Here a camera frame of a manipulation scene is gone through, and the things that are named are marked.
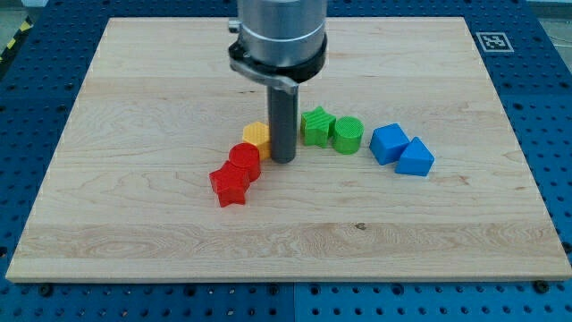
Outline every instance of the green star block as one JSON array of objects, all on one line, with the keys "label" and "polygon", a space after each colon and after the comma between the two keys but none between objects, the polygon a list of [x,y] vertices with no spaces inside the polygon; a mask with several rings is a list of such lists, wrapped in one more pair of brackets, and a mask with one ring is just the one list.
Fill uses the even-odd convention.
[{"label": "green star block", "polygon": [[352,116],[344,116],[336,122],[333,134],[333,148],[345,155],[358,152],[364,124]]},{"label": "green star block", "polygon": [[314,111],[302,113],[300,132],[304,137],[304,145],[317,145],[325,148],[328,139],[333,135],[336,117],[327,114],[321,106]]}]

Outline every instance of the blue cube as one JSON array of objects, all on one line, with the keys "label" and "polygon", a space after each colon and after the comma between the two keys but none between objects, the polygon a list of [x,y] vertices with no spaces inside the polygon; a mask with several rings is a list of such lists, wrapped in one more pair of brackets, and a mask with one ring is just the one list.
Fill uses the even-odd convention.
[{"label": "blue cube", "polygon": [[397,174],[426,176],[434,161],[435,158],[429,149],[419,138],[415,137],[401,154],[395,172]]},{"label": "blue cube", "polygon": [[394,123],[374,130],[369,149],[380,165],[387,165],[399,160],[408,144],[408,136],[399,124]]}]

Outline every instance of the wooden surface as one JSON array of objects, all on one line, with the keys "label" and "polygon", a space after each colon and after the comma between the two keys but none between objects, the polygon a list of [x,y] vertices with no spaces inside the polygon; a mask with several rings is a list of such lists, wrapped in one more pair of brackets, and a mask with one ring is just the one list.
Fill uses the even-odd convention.
[{"label": "wooden surface", "polygon": [[[366,126],[352,156],[303,147],[263,163],[248,204],[208,173],[265,121],[231,72],[225,19],[112,19],[7,277],[13,282],[566,279],[570,265],[460,18],[328,21],[300,111]],[[433,152],[427,178],[379,166],[374,128]]]}]

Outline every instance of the red star block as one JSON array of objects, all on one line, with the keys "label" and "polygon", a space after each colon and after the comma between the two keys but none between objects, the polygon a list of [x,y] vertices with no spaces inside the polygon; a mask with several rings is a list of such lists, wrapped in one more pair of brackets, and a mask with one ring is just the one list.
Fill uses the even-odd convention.
[{"label": "red star block", "polygon": [[250,143],[235,145],[229,152],[229,160],[233,165],[246,169],[251,182],[260,176],[260,152],[255,145]]},{"label": "red star block", "polygon": [[221,207],[232,203],[244,205],[244,194],[250,186],[248,171],[226,161],[222,168],[208,175]]}]

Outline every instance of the toy block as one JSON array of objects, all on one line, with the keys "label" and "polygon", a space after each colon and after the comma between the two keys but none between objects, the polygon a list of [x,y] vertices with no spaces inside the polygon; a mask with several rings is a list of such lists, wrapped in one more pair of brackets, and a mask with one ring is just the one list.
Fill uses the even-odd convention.
[{"label": "toy block", "polygon": [[380,165],[387,165],[399,160],[408,144],[407,135],[399,124],[394,123],[374,130],[369,149]]},{"label": "toy block", "polygon": [[304,145],[325,148],[333,135],[335,123],[336,117],[327,114],[321,106],[314,111],[302,113],[300,133],[304,137]]},{"label": "toy block", "polygon": [[415,137],[401,153],[395,173],[426,176],[434,161],[435,157],[423,144],[423,141]]},{"label": "toy block", "polygon": [[260,176],[260,153],[250,143],[240,143],[231,148],[229,161],[239,168],[246,169],[251,182]]},{"label": "toy block", "polygon": [[333,148],[345,155],[358,152],[364,124],[353,116],[344,116],[336,122],[333,131]]},{"label": "toy block", "polygon": [[210,173],[211,186],[218,195],[221,207],[232,203],[244,205],[245,193],[250,186],[248,171],[226,161],[222,168]]},{"label": "toy block", "polygon": [[261,122],[254,122],[244,127],[242,141],[258,148],[260,160],[270,157],[270,128]]}]

